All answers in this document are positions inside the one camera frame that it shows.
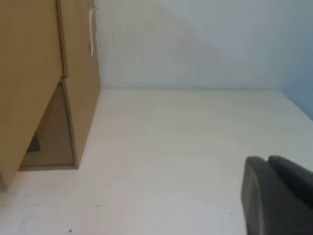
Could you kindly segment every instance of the open cabinet compartment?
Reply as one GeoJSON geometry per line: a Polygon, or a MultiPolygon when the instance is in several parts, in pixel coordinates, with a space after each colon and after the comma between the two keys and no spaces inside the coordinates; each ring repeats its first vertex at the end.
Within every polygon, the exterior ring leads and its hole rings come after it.
{"type": "Polygon", "coordinates": [[[36,130],[38,148],[28,148],[20,170],[74,168],[67,107],[62,84],[58,84],[36,130]]]}

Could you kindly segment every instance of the white handle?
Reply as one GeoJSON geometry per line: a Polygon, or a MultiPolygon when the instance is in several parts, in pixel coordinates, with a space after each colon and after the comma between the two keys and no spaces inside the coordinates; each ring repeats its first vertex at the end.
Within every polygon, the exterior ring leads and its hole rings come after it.
{"type": "Polygon", "coordinates": [[[89,32],[90,32],[90,56],[93,56],[93,38],[92,38],[92,15],[96,11],[96,8],[89,10],[89,32]]]}

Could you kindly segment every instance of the black object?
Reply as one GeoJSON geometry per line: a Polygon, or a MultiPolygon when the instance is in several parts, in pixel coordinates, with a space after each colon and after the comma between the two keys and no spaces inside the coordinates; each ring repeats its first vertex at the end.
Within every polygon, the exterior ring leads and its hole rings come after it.
{"type": "Polygon", "coordinates": [[[39,144],[37,132],[35,132],[28,146],[27,152],[38,152],[38,151],[40,151],[40,144],[39,144]]]}
{"type": "Polygon", "coordinates": [[[313,173],[301,166],[248,157],[241,199],[248,235],[313,235],[313,173]]]}

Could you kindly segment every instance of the cabinet door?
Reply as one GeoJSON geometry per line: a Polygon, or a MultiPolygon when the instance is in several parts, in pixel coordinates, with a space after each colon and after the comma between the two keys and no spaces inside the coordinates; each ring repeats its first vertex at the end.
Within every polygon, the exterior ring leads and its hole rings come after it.
{"type": "Polygon", "coordinates": [[[0,1],[0,187],[19,169],[62,75],[55,0],[0,1]]]}
{"type": "Polygon", "coordinates": [[[90,53],[89,0],[60,0],[62,20],[61,42],[67,64],[64,79],[69,120],[74,145],[75,165],[78,167],[89,133],[95,105],[100,92],[96,53],[95,15],[92,16],[94,54],[90,53]]]}

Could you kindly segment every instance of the wooden panel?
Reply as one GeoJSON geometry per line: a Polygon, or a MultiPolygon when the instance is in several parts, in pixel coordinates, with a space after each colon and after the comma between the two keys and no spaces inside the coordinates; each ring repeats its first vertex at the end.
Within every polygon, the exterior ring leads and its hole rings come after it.
{"type": "MultiPolygon", "coordinates": [[[[68,72],[64,83],[77,167],[100,92],[97,53],[90,56],[89,10],[89,0],[61,0],[59,8],[63,20],[62,44],[66,50],[68,72]]],[[[95,16],[93,33],[93,43],[96,45],[95,16]]]]}
{"type": "Polygon", "coordinates": [[[7,187],[62,75],[55,0],[1,0],[0,32],[0,182],[7,187]]]}
{"type": "Polygon", "coordinates": [[[23,166],[74,164],[62,85],[53,94],[37,128],[40,151],[26,152],[23,166]]]}

